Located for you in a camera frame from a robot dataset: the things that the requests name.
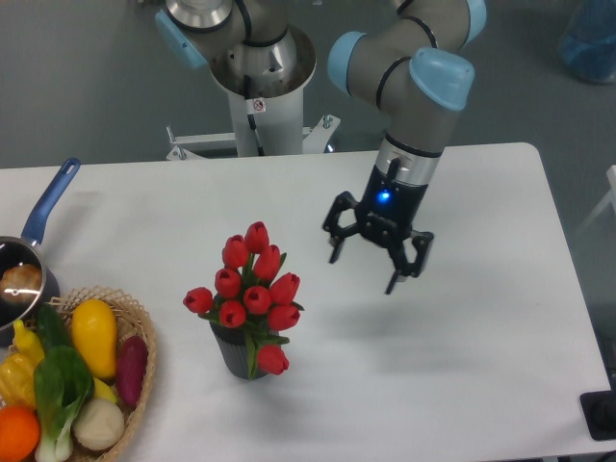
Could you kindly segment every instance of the cooking pot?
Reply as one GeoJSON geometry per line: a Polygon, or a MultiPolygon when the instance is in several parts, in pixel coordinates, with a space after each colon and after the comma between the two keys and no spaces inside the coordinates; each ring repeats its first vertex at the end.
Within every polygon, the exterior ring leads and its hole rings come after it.
{"type": "Polygon", "coordinates": [[[39,306],[60,295],[58,280],[37,250],[47,218],[80,167],[64,162],[28,216],[21,237],[0,236],[0,347],[13,342],[13,322],[32,317],[39,306]]]}

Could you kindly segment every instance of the blue pot handle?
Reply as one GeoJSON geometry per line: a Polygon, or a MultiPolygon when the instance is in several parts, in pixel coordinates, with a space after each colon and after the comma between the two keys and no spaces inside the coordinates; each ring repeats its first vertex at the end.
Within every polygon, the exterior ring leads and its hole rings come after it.
{"type": "Polygon", "coordinates": [[[70,158],[64,162],[54,179],[51,180],[51,183],[49,183],[49,186],[38,200],[37,205],[32,209],[21,232],[21,237],[28,241],[28,243],[42,243],[47,218],[80,166],[79,160],[70,158]]]}

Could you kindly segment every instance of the yellow bell pepper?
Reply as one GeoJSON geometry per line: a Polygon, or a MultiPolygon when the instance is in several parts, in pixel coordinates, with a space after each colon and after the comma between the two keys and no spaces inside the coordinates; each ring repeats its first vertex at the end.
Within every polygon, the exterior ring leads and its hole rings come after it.
{"type": "Polygon", "coordinates": [[[17,320],[13,323],[15,331],[14,343],[20,353],[25,354],[35,366],[42,361],[45,352],[40,344],[40,339],[32,330],[26,329],[22,320],[17,320]]]}
{"type": "Polygon", "coordinates": [[[35,365],[25,354],[12,354],[0,364],[0,397],[8,405],[37,408],[35,365]]]}

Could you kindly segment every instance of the green vegetable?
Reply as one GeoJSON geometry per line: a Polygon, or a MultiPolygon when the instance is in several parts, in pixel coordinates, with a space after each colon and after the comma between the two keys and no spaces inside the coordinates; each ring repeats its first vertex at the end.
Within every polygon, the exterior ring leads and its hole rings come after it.
{"type": "Polygon", "coordinates": [[[53,306],[43,303],[38,308],[37,333],[45,353],[53,347],[72,347],[64,322],[53,306]]]}
{"type": "Polygon", "coordinates": [[[70,428],[93,386],[88,366],[75,348],[54,346],[46,352],[35,370],[40,422],[40,443],[35,454],[38,462],[63,462],[70,456],[70,428]]]}

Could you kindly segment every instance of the red tulip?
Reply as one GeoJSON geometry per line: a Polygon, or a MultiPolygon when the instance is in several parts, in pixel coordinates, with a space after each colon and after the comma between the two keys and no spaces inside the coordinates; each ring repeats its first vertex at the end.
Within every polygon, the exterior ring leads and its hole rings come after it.
{"type": "Polygon", "coordinates": [[[271,305],[270,291],[262,286],[253,286],[244,292],[244,305],[253,315],[265,315],[271,305]]]}
{"type": "Polygon", "coordinates": [[[242,277],[233,269],[220,269],[216,273],[214,287],[222,298],[233,298],[240,292],[242,277]]]}
{"type": "Polygon", "coordinates": [[[265,345],[257,353],[257,364],[261,371],[280,375],[289,368],[289,360],[278,345],[265,345]]]}
{"type": "Polygon", "coordinates": [[[271,301],[277,305],[288,305],[295,298],[297,288],[299,287],[299,276],[288,272],[280,277],[269,288],[271,301]]]}
{"type": "Polygon", "coordinates": [[[270,236],[268,235],[266,225],[262,221],[252,223],[248,231],[246,231],[245,242],[249,252],[263,252],[270,245],[270,236]]]}
{"type": "Polygon", "coordinates": [[[229,300],[220,307],[220,322],[227,327],[240,327],[246,321],[246,310],[238,300],[229,300]]]}
{"type": "Polygon", "coordinates": [[[290,329],[299,321],[299,310],[293,305],[274,306],[268,314],[268,324],[271,330],[290,329]]]}
{"type": "Polygon", "coordinates": [[[205,287],[197,287],[188,291],[184,297],[184,305],[193,313],[207,313],[214,306],[212,293],[205,287]]]}
{"type": "Polygon", "coordinates": [[[227,244],[222,250],[222,263],[228,268],[236,270],[243,267],[248,261],[248,247],[244,237],[239,234],[227,239],[227,244]]]}
{"type": "Polygon", "coordinates": [[[280,270],[280,249],[277,245],[267,246],[257,258],[252,272],[264,281],[273,281],[280,270]]]}

